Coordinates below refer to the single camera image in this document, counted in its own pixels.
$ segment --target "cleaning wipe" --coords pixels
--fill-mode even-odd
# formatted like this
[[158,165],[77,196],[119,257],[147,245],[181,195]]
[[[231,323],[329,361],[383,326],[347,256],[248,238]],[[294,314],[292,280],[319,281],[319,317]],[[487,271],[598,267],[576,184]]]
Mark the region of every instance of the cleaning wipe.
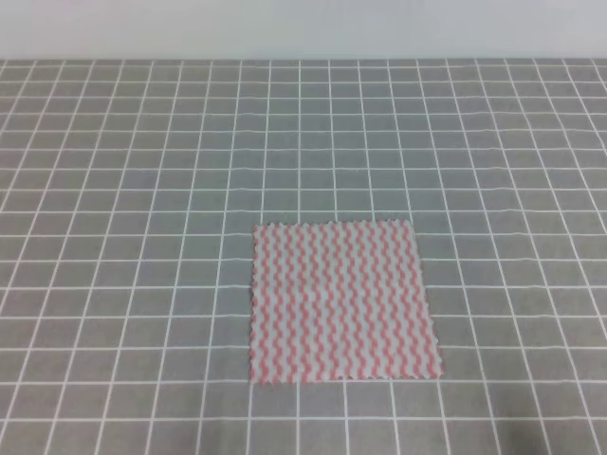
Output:
[[409,222],[271,224],[253,238],[252,382],[442,373]]

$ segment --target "cloth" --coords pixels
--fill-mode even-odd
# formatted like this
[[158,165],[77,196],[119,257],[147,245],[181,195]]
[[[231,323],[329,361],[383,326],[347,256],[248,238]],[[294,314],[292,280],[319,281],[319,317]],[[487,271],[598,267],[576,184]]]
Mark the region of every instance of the cloth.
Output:
[[438,377],[407,221],[255,227],[252,382]]

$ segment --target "white wall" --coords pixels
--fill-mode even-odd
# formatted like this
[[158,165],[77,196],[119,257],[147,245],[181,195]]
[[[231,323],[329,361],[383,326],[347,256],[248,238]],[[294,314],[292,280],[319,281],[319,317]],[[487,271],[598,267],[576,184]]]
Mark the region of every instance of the white wall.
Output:
[[605,0],[2,0],[0,58],[607,56]]

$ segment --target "table surface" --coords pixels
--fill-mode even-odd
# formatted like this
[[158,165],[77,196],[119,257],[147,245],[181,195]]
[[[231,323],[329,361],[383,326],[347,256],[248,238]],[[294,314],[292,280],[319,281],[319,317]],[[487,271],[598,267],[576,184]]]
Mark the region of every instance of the table surface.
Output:
[[[607,453],[607,66],[0,62],[0,455]],[[251,232],[408,219],[440,380],[248,383]]]

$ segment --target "fabric square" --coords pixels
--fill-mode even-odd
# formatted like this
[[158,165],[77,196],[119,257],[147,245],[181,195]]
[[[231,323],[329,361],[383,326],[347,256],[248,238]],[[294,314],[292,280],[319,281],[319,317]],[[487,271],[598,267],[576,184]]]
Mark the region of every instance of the fabric square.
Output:
[[252,382],[440,376],[409,222],[270,224],[253,237]]

